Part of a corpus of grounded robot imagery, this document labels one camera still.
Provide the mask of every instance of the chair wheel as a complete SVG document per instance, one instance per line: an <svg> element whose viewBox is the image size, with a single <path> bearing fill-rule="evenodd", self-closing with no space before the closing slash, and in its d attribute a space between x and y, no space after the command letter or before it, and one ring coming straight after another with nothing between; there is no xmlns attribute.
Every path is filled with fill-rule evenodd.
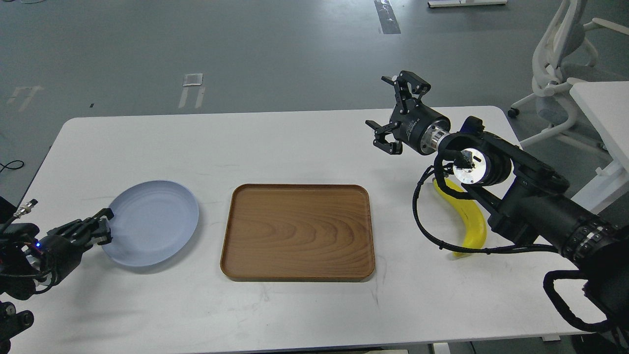
<svg viewBox="0 0 629 354"><path fill-rule="evenodd" d="M510 110L507 111L507 116L509 116L509 118L515 118L520 114L520 110L517 108L512 108Z"/></svg>

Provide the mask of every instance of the chair armrest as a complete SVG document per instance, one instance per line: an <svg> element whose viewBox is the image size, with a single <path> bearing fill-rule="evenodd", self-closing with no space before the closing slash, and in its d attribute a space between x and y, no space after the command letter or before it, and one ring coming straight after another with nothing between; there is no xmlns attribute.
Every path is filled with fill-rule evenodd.
<svg viewBox="0 0 629 354"><path fill-rule="evenodd" d="M583 29L586 31L596 30L598 28L607 28L609 30L616 31L618 33L622 33L624 35L629 36L629 28L623 25L619 25L617 23L608 21L608 20L603 20L602 18L595 17L592 19L591 22L583 25Z"/></svg>

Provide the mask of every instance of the gray floor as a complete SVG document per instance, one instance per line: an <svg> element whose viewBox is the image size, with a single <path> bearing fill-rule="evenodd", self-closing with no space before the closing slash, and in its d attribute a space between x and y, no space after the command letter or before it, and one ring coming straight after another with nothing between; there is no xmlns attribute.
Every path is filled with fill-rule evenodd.
<svg viewBox="0 0 629 354"><path fill-rule="evenodd" d="M402 69L432 84L428 105L508 109L530 92L533 49L559 5L512 0L428 9L426 1L391 1L397 35L382 33L370 0L0 2L0 163L25 162L0 174L0 195L21 200L73 117L387 108L394 97L380 76ZM629 25L629 2L590 1L584 18L593 16ZM603 31L589 38L603 69L629 76L629 39ZM579 60L583 53L573 56ZM205 75L203 105L194 107L191 91L179 108L182 77L193 72ZM27 90L8 103L16 88L34 86L43 90L23 110ZM545 126L532 105L522 111L510 121L519 137ZM572 181L569 194L606 164L556 140L529 152ZM605 215L626 224L628 203ZM570 352L516 341L526 349L497 341L479 343L477 350Z"/></svg>

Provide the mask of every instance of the table leg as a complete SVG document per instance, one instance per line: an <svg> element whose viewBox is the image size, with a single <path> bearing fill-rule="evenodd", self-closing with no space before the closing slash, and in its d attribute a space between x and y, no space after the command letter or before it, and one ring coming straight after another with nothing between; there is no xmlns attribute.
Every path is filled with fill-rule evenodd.
<svg viewBox="0 0 629 354"><path fill-rule="evenodd" d="M433 343L432 344L434 354L450 354L450 347L448 343Z"/></svg>
<svg viewBox="0 0 629 354"><path fill-rule="evenodd" d="M592 213L599 213L629 191L629 173L617 161L604 169L572 197L572 200Z"/></svg>

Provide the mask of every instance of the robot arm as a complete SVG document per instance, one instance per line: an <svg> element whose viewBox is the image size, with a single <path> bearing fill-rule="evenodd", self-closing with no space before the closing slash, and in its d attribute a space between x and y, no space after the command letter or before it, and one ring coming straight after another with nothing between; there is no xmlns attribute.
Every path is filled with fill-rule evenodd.
<svg viewBox="0 0 629 354"><path fill-rule="evenodd" d="M477 200L491 214L487 223L492 231L522 249L555 251L572 261L579 270L552 271L543 282L550 300L571 325L597 332L616 326L629 329L629 228L617 229L568 199L563 193L569 183L563 176L519 147L485 132L480 119L468 117L459 132L450 133L448 118L421 102L430 85L417 75L402 71L396 77L382 79L394 86L396 107L390 122L383 127L366 121L374 129L374 145L389 154L402 153L402 142L422 155L436 153L432 168L439 187L455 198ZM388 134L396 141L388 142ZM484 188L503 182L512 167L516 178L502 199ZM461 181L466 192L449 188L445 184L446 174ZM416 221L426 237L441 248L448 248L428 234L417 217ZM546 239L552 249L537 245L534 248L532 244L538 236ZM494 251L460 247L453 250ZM495 250L517 251L514 246ZM553 287L554 280L562 278L587 280L585 296L608 320L588 324L573 315Z"/></svg>
<svg viewBox="0 0 629 354"><path fill-rule="evenodd" d="M108 220L114 215L109 208L56 227L38 240L35 236L40 230L35 224L12 224L35 204L31 200L0 224L0 294L18 300L50 290L81 263L83 253L94 244L111 242ZM33 320L32 312L16 312L12 303L0 302L0 353L7 353L9 340L32 326Z"/></svg>

